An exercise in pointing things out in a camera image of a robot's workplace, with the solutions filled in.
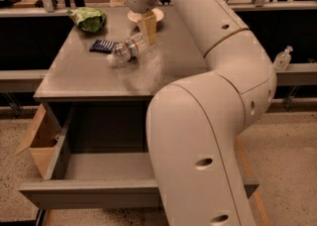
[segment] drawer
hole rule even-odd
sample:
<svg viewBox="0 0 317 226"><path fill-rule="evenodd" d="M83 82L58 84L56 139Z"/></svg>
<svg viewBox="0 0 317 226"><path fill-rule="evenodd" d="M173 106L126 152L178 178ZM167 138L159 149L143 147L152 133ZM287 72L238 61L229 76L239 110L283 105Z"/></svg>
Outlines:
<svg viewBox="0 0 317 226"><path fill-rule="evenodd" d="M40 209L158 207L147 148L147 103L80 102L70 107L43 181L25 182Z"/></svg>

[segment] water bottle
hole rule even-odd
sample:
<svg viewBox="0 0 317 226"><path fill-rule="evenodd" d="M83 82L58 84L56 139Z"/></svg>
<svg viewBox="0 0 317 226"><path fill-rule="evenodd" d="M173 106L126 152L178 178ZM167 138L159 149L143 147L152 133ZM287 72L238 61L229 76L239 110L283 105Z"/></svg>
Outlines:
<svg viewBox="0 0 317 226"><path fill-rule="evenodd" d="M279 53L273 63L273 66L277 70L286 70L288 64L290 63L291 55L290 52L293 51L291 46L288 46L284 52Z"/></svg>
<svg viewBox="0 0 317 226"><path fill-rule="evenodd" d="M116 45L111 54L119 62L126 62L137 57L140 53L146 50L147 43L143 39L142 33L137 33L134 36Z"/></svg>

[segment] plastic bottle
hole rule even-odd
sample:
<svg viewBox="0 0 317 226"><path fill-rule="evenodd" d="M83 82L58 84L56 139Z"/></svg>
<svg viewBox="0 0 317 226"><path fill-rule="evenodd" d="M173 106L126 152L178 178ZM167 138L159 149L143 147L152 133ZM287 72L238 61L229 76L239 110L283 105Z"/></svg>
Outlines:
<svg viewBox="0 0 317 226"><path fill-rule="evenodd" d="M137 57L141 52L146 50L147 43L143 39L142 33L137 33L134 36L116 45L112 50L112 55L120 62L126 62Z"/></svg>
<svg viewBox="0 0 317 226"><path fill-rule="evenodd" d="M290 52L293 51L293 47L288 46L286 47L286 49L284 50L284 52L280 52L273 63L273 66L275 67L275 69L277 70L286 70L288 64L290 63L290 59L291 59L291 55Z"/></svg>

